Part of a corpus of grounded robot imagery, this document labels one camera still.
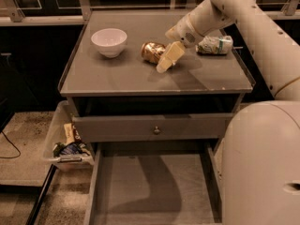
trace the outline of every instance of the floor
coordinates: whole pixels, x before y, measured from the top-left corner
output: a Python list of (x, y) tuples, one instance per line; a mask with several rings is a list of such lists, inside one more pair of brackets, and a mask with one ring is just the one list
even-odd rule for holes
[[(4, 132), (8, 138), (20, 149), (21, 156), (14, 159), (2, 159), (0, 158), (0, 185), (19, 185), (19, 186), (42, 186), (43, 181), (50, 168), (49, 162), (42, 158), (44, 150), (44, 140), (53, 118), (53, 112), (21, 112), (16, 113), (10, 120)], [(217, 166), (220, 168), (221, 149), (216, 155)], [(6, 141), (3, 134), (0, 135), (0, 157), (14, 157), (17, 155), (16, 150)], [(127, 162), (126, 168), (122, 166), (123, 160)], [(162, 171), (158, 175), (158, 179), (153, 177), (154, 173), (150, 173), (151, 165), (149, 159), (153, 159), (155, 162), (155, 171), (158, 170), (158, 166)], [(166, 208), (166, 203), (163, 203), (160, 198), (169, 196), (169, 205), (171, 204), (171, 210), (169, 218), (165, 218), (161, 223), (159, 220), (151, 220), (148, 224), (215, 224), (212, 213), (210, 211), (210, 205), (207, 194), (205, 194), (205, 184), (203, 178), (199, 173), (196, 173), (195, 169), (201, 168), (201, 162), (195, 158), (195, 155), (183, 156), (179, 160), (184, 162), (186, 167), (179, 166), (178, 157), (162, 156), (162, 157), (106, 157), (104, 162), (104, 168), (112, 169), (112, 162), (114, 160), (113, 170), (109, 176), (106, 173), (107, 179), (103, 179), (103, 183), (106, 187), (101, 190), (104, 192), (102, 202), (98, 204), (105, 204), (110, 198), (109, 206), (106, 206), (104, 216), (97, 215), (94, 220), (94, 224), (139, 224), (139, 222), (132, 223), (135, 217), (138, 215), (136, 211), (143, 210), (146, 214), (147, 209), (155, 205), (157, 201), (162, 209)], [(131, 176), (131, 180), (128, 180), (124, 176), (126, 172), (120, 172), (120, 168), (130, 171), (130, 168), (135, 168), (134, 172), (127, 172)], [(145, 177), (141, 179), (141, 172), (145, 172)], [(174, 174), (173, 178), (170, 176), (169, 171)], [(35, 224), (83, 224), (86, 207), (89, 200), (89, 189), (92, 178), (92, 168), (72, 170), (70, 172), (62, 172), (57, 170), (52, 180), (49, 191), (44, 199)], [(155, 196), (149, 196), (150, 203), (143, 201), (143, 193), (147, 193), (146, 186), (134, 186), (136, 181), (140, 184), (146, 185), (149, 179), (151, 183), (167, 181), (168, 178), (172, 178), (173, 183), (164, 183), (165, 186), (161, 190), (154, 190)], [(116, 181), (112, 185), (112, 189), (108, 189), (109, 181)], [(134, 200), (131, 202), (130, 196), (128, 196), (128, 188), (135, 194)], [(174, 199), (179, 198), (174, 196), (181, 193), (185, 197), (182, 201), (174, 202)], [(30, 214), (30, 211), (34, 205), (36, 196), (32, 194), (6, 194), (0, 193), (0, 225), (2, 224), (25, 224)], [(188, 201), (196, 201), (190, 207)], [(202, 213), (189, 213), (188, 210), (200, 209), (205, 204), (205, 215)], [(184, 208), (184, 212), (177, 213), (178, 209)], [(144, 218), (159, 218), (162, 213), (156, 212), (156, 215), (152, 213), (148, 214)]]

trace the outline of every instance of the black cable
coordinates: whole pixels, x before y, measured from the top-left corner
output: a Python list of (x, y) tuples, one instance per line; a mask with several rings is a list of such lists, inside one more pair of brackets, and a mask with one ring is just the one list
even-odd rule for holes
[(1, 131), (1, 133), (6, 138), (6, 140), (18, 151), (19, 155), (14, 156), (14, 157), (0, 157), (0, 159), (14, 159), (14, 158), (18, 158), (21, 155), (21, 152), (18, 149), (18, 147), (16, 147), (16, 145), (14, 143), (12, 143), (12, 141), (8, 138), (8, 136), (3, 131)]

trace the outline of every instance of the desk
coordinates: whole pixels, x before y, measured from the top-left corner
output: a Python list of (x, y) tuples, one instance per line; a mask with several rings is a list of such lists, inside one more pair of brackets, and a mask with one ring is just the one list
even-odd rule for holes
[[(243, 95), (252, 91), (254, 83), (232, 52), (226, 56), (201, 56), (190, 49), (163, 74), (143, 61), (144, 42), (168, 44), (164, 33), (186, 13), (92, 13), (60, 87), (85, 142), (161, 144), (209, 139), (216, 141), (208, 147), (208, 155), (213, 157), (212, 151), (216, 151)], [(100, 55), (90, 40), (97, 30), (107, 27), (123, 29), (128, 35), (126, 49), (114, 59)]]

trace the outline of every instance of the gray tabletop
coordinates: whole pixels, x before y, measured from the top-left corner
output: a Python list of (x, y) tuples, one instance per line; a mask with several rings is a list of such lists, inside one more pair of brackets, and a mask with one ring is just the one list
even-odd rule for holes
[[(243, 69), (230, 52), (226, 56), (202, 56), (188, 49), (177, 65), (159, 74), (143, 61), (144, 42), (171, 43), (165, 32), (187, 10), (94, 11), (83, 34), (61, 89), (65, 97), (155, 96), (212, 93), (246, 93), (252, 90)], [(90, 37), (99, 29), (127, 32), (127, 46), (116, 58), (105, 58)], [(220, 35), (219, 31), (211, 34)]]

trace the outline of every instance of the bin handle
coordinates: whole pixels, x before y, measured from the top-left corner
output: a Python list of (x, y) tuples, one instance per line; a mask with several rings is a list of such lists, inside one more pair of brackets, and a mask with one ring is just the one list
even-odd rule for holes
[(60, 158), (58, 163), (82, 162), (82, 161), (83, 161), (83, 159), (81, 157)]

